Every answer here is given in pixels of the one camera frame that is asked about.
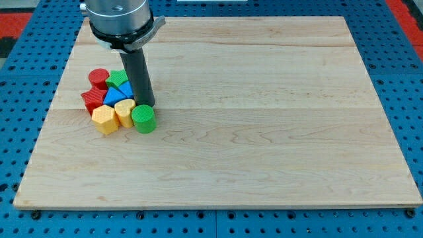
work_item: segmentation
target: blue pegboard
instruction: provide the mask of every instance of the blue pegboard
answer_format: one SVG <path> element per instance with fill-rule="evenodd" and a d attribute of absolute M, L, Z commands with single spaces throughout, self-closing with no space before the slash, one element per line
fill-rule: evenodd
<path fill-rule="evenodd" d="M 423 65 L 384 1 L 249 0 L 179 5 L 166 16 L 344 16 L 410 171 L 423 188 Z M 41 0 L 0 71 L 0 237 L 423 237 L 423 209 L 22 212 L 11 203 L 83 18 L 78 0 Z"/>

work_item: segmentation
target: wooden cutting board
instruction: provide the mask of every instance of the wooden cutting board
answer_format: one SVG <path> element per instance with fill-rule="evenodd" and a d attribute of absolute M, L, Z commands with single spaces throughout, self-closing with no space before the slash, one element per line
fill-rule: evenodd
<path fill-rule="evenodd" d="M 80 94 L 90 70 L 123 67 L 84 22 L 17 208 L 422 204 L 342 17 L 169 17 L 144 48 L 157 129 L 103 136 Z"/>

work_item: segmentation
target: colored block pile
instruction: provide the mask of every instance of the colored block pile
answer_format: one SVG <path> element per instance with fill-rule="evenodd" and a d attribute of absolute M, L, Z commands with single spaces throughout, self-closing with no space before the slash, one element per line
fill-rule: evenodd
<path fill-rule="evenodd" d="M 125 70 L 110 73 L 95 69 L 88 75 L 91 89 L 81 96 L 91 115 L 95 128 L 104 135 L 111 134 L 122 125 L 135 126 L 139 133 L 150 133 L 156 128 L 154 111 L 147 105 L 136 105 L 134 94 Z"/>

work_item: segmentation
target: yellow hexagonal block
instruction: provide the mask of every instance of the yellow hexagonal block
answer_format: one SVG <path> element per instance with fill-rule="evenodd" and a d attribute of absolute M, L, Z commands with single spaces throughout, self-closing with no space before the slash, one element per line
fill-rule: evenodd
<path fill-rule="evenodd" d="M 132 99 L 121 100 L 120 102 L 114 105 L 114 110 L 116 111 L 120 123 L 126 127 L 131 128 L 134 126 L 132 121 L 131 112 L 135 108 L 135 101 Z"/>
<path fill-rule="evenodd" d="M 105 135 L 119 129 L 119 119 L 114 109 L 107 105 L 102 105 L 94 109 L 91 120 L 93 121 L 95 128 Z"/>

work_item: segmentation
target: red surface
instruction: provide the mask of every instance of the red surface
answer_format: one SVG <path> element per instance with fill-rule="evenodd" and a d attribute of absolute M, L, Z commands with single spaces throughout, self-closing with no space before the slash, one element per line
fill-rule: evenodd
<path fill-rule="evenodd" d="M 0 13 L 0 38 L 19 38 L 32 13 Z"/>
<path fill-rule="evenodd" d="M 417 27 L 416 19 L 412 17 L 408 7 L 401 0 L 386 0 L 386 3 L 414 46 L 420 60 L 423 61 L 423 32 Z"/>
<path fill-rule="evenodd" d="M 88 74 L 88 80 L 93 87 L 107 90 L 106 79 L 110 74 L 106 69 L 94 69 Z"/>
<path fill-rule="evenodd" d="M 103 105 L 103 100 L 106 97 L 107 90 L 92 87 L 89 91 L 82 93 L 81 97 L 84 100 L 85 107 L 90 115 L 93 115 L 93 110 Z"/>

